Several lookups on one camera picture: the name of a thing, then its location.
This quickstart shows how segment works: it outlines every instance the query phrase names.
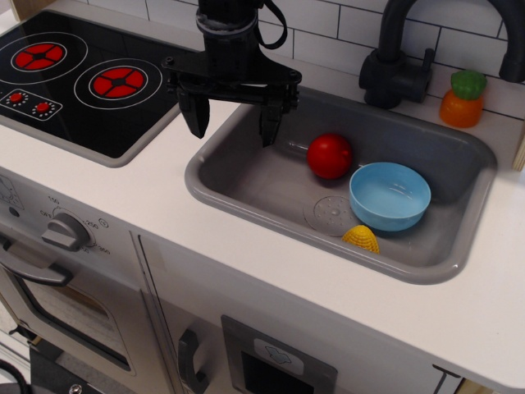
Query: black cable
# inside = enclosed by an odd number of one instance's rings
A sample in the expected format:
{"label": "black cable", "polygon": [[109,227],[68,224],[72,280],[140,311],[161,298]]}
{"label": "black cable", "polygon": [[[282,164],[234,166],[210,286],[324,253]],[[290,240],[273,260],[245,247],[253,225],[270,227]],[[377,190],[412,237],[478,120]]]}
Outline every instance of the black cable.
{"label": "black cable", "polygon": [[285,43],[286,38],[288,37],[288,26],[286,25],[286,18],[282,11],[279,9],[278,6],[275,5],[275,3],[272,0],[264,0],[264,5],[268,7],[268,9],[273,12],[273,15],[277,17],[279,22],[282,24],[283,32],[281,37],[273,44],[266,44],[263,40],[263,37],[261,36],[261,31],[259,30],[259,26],[257,25],[255,27],[254,33],[255,37],[257,37],[257,41],[266,49],[277,49],[282,44]]}
{"label": "black cable", "polygon": [[31,394],[30,387],[18,369],[4,360],[0,360],[0,369],[7,371],[15,378],[18,386],[20,386],[21,394]]}

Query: gray sink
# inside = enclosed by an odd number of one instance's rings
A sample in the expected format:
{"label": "gray sink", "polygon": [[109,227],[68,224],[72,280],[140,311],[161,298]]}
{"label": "gray sink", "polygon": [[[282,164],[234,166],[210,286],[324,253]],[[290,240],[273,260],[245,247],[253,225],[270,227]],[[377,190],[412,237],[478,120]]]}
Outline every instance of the gray sink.
{"label": "gray sink", "polygon": [[[402,281],[439,283],[461,271],[496,170],[480,140],[305,88],[274,145],[262,148],[258,119],[258,108],[240,106],[192,158],[185,181],[196,199]],[[331,181],[306,162],[309,144],[327,132],[343,135],[354,153],[348,174]],[[380,161],[419,172],[432,200],[416,226],[374,231],[377,255],[340,237],[361,224],[349,206],[352,173]]]}

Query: wooden edge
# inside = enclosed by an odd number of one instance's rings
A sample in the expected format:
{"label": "wooden edge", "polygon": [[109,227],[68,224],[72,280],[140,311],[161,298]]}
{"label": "wooden edge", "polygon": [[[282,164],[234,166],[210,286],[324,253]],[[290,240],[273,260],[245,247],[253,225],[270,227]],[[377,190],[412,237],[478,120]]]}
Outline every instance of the wooden edge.
{"label": "wooden edge", "polygon": [[512,164],[512,168],[516,171],[522,171],[525,167],[525,122],[523,123],[522,136],[518,143],[518,150],[516,151],[516,157]]}
{"label": "wooden edge", "polygon": [[455,394],[495,394],[490,388],[480,386],[468,379],[464,379]]}
{"label": "wooden edge", "polygon": [[9,0],[17,21],[23,21],[36,14],[55,0]]}

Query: yellow toy fruit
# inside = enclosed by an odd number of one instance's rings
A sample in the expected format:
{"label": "yellow toy fruit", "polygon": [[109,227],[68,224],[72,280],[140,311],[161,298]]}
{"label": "yellow toy fruit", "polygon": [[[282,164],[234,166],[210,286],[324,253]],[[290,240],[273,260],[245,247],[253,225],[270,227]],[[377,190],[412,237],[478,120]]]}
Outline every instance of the yellow toy fruit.
{"label": "yellow toy fruit", "polygon": [[341,239],[344,242],[348,242],[349,244],[356,245],[360,248],[379,254],[377,238],[374,236],[372,230],[366,226],[359,225],[350,228]]}

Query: countertop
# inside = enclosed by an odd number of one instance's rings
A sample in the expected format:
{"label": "countertop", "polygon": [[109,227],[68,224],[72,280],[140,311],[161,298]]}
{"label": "countertop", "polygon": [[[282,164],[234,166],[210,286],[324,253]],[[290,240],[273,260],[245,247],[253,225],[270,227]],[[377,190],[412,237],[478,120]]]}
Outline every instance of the countertop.
{"label": "countertop", "polygon": [[[133,26],[139,34],[167,41],[177,37],[178,44],[197,49],[202,41],[170,26],[122,14],[115,18],[111,11],[80,2],[58,1],[52,8]],[[10,12],[0,16],[0,30],[15,23]],[[355,76],[280,61],[301,70],[303,85],[362,101]],[[396,111],[441,123],[439,105],[439,99],[427,97],[424,104],[403,103]],[[194,199],[185,187],[186,164],[237,107],[212,102],[203,140],[177,117],[121,168],[101,166],[0,126],[0,167],[427,352],[476,382],[502,392],[525,392],[525,173],[511,169],[523,121],[486,112],[468,131],[493,149],[498,173],[465,269],[447,282],[419,286]]]}

